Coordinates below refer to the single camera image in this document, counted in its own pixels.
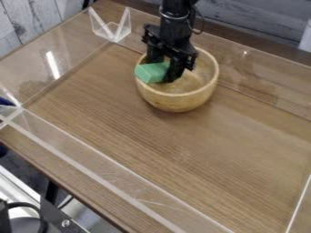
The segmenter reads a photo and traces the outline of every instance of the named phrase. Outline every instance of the green sponge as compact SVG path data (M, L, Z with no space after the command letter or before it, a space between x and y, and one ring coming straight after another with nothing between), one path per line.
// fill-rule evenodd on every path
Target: green sponge
M135 75L145 84L160 83L168 69L168 62L136 65Z

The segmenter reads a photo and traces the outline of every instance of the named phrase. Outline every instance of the robotic arm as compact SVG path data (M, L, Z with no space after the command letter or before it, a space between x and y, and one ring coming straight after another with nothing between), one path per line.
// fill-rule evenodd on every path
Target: robotic arm
M143 42L147 44L147 63L160 63L169 58L164 82L171 83L187 68L196 66L197 51L189 42L196 20L195 4L199 0L163 0L160 26L145 25Z

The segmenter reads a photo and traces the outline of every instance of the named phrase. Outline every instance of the wooden table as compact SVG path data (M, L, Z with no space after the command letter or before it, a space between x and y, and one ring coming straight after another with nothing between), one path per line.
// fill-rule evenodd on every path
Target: wooden table
M100 15L112 19L123 8L111 1L95 5ZM143 19L137 14L133 17L133 34L121 43L124 46L137 43ZM12 59L20 66L29 56L29 47L41 47L42 41L49 43L57 33L72 40L70 44L56 43L53 47L64 46L70 52L68 60L79 66L69 66L65 60L61 73L70 72L30 100L44 83L20 86L16 97L24 107L232 231L284 232L311 174L309 67L212 35L195 36L196 44L215 54L221 64L221 81L213 98L201 108L169 114L149 107L136 90L132 73L143 45L135 50L115 44L103 46L101 40L91 37L89 47L81 47L91 36L88 16L79 15L69 26L61 25L0 63L5 74L26 78L33 70L17 70ZM79 38L72 28L85 38ZM95 47L100 50L80 63L79 49L89 53ZM54 136L50 132L45 140ZM125 231L173 230L16 128L4 127L0 138ZM69 148L75 145L64 142L61 149L69 151ZM69 159L96 176L107 177L108 160L77 148L68 153ZM156 200L156 193L147 194Z

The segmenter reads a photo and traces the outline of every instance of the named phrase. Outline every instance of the bowl rim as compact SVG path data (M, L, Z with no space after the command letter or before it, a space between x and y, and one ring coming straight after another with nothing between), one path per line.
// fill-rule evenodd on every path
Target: bowl rim
M208 58L211 59L212 63L213 63L213 66L215 66L215 72L213 72L213 76L209 80L209 82L203 86L200 87L197 90L195 91L191 91L191 92L185 92L185 93L181 93L181 94L172 94L172 93L165 93L165 92L161 92L161 91L157 91L155 90L153 88L151 88L137 77L136 77L136 81L140 83L140 85L143 86L144 89L147 89L148 91L156 93L157 95L161 95L161 96L171 96L171 97L183 97L183 96L191 96L196 93L200 93L201 91L204 91L205 89L208 89L209 87L213 86L215 82L217 82L217 79L219 79L219 74L220 74L220 71L219 71L219 63L213 57L213 55L207 52L204 49L196 47L196 50L203 53L205 56L208 56ZM147 54L143 54L139 61L137 61L137 64L139 65L143 61L143 59L147 57Z

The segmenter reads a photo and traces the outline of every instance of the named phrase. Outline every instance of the wooden bowl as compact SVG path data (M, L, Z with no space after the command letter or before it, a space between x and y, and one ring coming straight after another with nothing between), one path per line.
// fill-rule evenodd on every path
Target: wooden bowl
M199 57L196 69L184 71L183 77L169 84L147 85L136 77L136 84L143 99L157 109L168 112L185 112L201 106L209 99L219 78L219 64L213 56L196 48ZM144 54L137 62L145 63Z

